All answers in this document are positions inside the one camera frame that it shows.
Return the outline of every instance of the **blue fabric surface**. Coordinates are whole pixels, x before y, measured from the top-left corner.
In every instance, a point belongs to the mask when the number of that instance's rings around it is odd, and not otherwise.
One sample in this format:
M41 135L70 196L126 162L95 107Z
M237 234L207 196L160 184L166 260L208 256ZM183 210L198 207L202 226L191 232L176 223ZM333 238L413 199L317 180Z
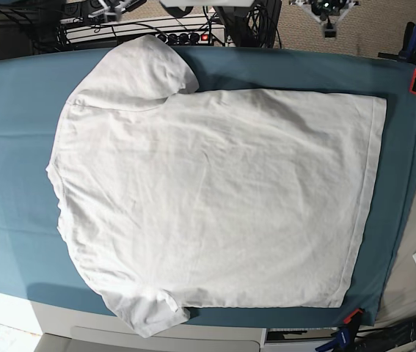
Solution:
M0 62L0 293L110 315L77 274L56 230L59 215L45 167L61 108L107 50ZM200 90L348 92L387 99L379 171L351 288L337 309L192 309L212 326L340 325L357 307L372 324L416 189L416 96L411 65L298 51L178 48Z

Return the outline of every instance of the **beige carpet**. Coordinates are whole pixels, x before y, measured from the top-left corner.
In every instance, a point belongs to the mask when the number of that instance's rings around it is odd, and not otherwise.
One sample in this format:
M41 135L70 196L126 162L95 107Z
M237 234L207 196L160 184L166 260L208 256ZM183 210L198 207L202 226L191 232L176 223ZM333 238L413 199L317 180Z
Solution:
M125 19L165 15L158 1L148 0ZM283 0L278 29L283 48L376 57L379 51L398 53L409 21L416 22L416 0L362 0L339 26L338 37L324 39L312 18Z

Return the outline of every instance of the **t-shirt sleeve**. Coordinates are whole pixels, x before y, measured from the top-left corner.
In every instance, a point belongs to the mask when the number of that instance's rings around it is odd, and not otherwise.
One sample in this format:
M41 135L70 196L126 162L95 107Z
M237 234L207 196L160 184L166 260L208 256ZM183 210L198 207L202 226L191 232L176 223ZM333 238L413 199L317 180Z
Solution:
M67 103L142 111L170 95L198 89L191 68L168 45L146 35L117 46L77 86Z
M190 318L189 311L179 307L164 290L135 284L127 290L112 287L98 292L106 306L142 337L150 337Z

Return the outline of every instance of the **white t-shirt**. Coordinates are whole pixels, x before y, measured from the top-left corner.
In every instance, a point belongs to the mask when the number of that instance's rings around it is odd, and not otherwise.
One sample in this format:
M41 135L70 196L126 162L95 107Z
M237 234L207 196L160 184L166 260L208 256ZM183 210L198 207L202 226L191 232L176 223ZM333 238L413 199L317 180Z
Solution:
M339 307L385 100L197 88L147 36L67 99L47 171L77 270L143 337L188 320L184 307Z

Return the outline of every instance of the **teal cloth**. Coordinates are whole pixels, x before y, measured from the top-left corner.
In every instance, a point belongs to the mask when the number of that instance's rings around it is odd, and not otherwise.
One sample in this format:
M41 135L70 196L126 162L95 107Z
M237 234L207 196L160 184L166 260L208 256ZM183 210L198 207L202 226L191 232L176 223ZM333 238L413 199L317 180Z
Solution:
M364 323L372 324L416 189L416 96L409 93L413 66L286 50L176 50L193 69L202 91L265 87L387 99L371 211L343 306L192 309L193 318L188 323L270 328L337 326L361 307L366 309ZM57 199L45 173L67 96L106 52L75 51L0 62L0 293L111 314L70 261L56 231Z

